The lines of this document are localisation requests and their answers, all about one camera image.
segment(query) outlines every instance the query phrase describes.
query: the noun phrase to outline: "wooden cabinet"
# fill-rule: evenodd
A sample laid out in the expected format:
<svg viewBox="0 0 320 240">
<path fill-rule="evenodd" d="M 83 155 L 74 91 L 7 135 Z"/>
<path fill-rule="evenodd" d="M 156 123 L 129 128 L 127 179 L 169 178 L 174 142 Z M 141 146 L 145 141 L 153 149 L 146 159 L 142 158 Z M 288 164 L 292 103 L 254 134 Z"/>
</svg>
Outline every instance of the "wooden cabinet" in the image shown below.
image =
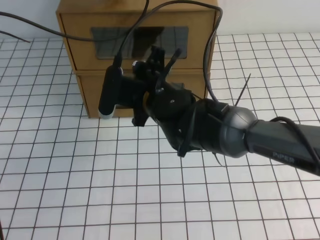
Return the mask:
<svg viewBox="0 0 320 240">
<path fill-rule="evenodd" d="M 167 0 L 151 0 L 148 10 L 165 2 Z M 217 5 L 216 0 L 201 2 Z M 64 39 L 90 117 L 98 117 L 105 70 L 112 64 L 125 33 L 137 21 L 144 6 L 145 0 L 61 0 L 59 4 L 56 14 L 63 33 L 95 40 L 113 39 L 104 42 Z M 203 55 L 216 18 L 215 10 L 193 4 L 161 8 L 142 22 L 129 38 L 122 52 L 122 68 L 128 72 L 135 60 L 146 59 L 151 45 L 166 50 L 166 62 L 177 48 L 181 48 L 182 54 L 167 80 L 184 83 L 187 89 L 203 96 L 200 90 L 203 91 L 205 85 Z M 116 115 L 132 116 L 132 111 L 119 109 Z"/>
</svg>

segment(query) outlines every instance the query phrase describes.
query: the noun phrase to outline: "drawer front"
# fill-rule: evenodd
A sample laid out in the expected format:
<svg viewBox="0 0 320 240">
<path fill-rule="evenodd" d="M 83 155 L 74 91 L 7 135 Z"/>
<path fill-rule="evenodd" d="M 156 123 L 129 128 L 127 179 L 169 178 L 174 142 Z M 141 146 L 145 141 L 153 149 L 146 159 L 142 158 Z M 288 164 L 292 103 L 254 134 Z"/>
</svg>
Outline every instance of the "drawer front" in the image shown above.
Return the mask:
<svg viewBox="0 0 320 240">
<path fill-rule="evenodd" d="M 126 30 L 139 16 L 137 13 L 61 14 L 63 30 L 69 35 L 114 39 L 98 43 L 68 39 L 75 70 L 105 70 L 110 66 Z M 122 68 L 131 69 L 133 61 L 146 59 L 151 45 L 156 45 L 166 50 L 166 63 L 177 48 L 182 49 L 174 69 L 202 69 L 214 18 L 215 11 L 156 13 L 146 19 L 127 42 L 122 52 Z"/>
<path fill-rule="evenodd" d="M 104 83 L 104 75 L 80 75 L 78 76 L 83 91 L 83 101 L 86 103 L 88 115 L 91 118 L 98 118 L 98 107 L 102 86 Z M 167 78 L 171 83 L 184 83 L 184 87 L 191 90 L 196 95 L 203 97 L 205 93 L 205 83 L 203 75 L 196 73 L 174 73 Z M 131 117 L 132 109 L 116 109 L 115 116 Z"/>
</svg>

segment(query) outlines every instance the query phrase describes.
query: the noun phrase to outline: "drawer window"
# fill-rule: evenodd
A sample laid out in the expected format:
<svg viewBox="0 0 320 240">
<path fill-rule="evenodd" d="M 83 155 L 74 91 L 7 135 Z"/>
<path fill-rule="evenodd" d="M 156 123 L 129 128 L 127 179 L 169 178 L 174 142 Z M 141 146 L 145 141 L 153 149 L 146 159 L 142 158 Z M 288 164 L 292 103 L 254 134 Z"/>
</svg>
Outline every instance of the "drawer window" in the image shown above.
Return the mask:
<svg viewBox="0 0 320 240">
<path fill-rule="evenodd" d="M 95 54 L 100 60 L 113 59 L 125 38 L 129 27 L 92 27 L 94 40 L 114 39 L 104 42 L 95 42 Z M 165 57 L 171 58 L 177 48 L 182 50 L 180 59 L 187 58 L 188 48 L 187 26 L 155 26 L 138 27 L 126 42 L 122 51 L 124 59 L 146 59 L 151 53 L 151 46 L 162 47 Z"/>
</svg>

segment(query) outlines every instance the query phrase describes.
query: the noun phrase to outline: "white background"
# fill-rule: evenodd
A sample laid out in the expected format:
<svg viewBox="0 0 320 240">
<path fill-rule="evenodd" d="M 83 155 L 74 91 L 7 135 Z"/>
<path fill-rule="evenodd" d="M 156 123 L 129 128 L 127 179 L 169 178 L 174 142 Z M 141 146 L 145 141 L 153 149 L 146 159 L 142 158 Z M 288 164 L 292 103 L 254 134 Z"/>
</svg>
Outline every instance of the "white background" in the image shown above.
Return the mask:
<svg viewBox="0 0 320 240">
<path fill-rule="evenodd" d="M 0 10 L 59 30 L 58 4 L 59 0 L 0 0 Z M 224 10 L 219 35 L 320 32 L 319 0 L 220 0 L 219 5 Z M 50 36 L 5 17 L 0 17 L 0 30 L 25 38 Z"/>
</svg>

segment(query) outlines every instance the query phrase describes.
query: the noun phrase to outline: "grid floor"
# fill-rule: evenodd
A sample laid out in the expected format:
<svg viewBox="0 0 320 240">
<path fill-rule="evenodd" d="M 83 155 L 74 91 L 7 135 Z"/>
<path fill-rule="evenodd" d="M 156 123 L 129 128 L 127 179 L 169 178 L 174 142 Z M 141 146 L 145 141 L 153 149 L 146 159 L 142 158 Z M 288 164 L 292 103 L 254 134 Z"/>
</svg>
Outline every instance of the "grid floor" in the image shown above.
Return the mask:
<svg viewBox="0 0 320 240">
<path fill-rule="evenodd" d="M 320 239 L 320 178 L 255 154 L 183 159 L 161 129 L 88 119 L 60 38 L 0 40 L 7 240 Z M 320 126 L 320 34 L 218 36 L 219 100 Z"/>
</svg>

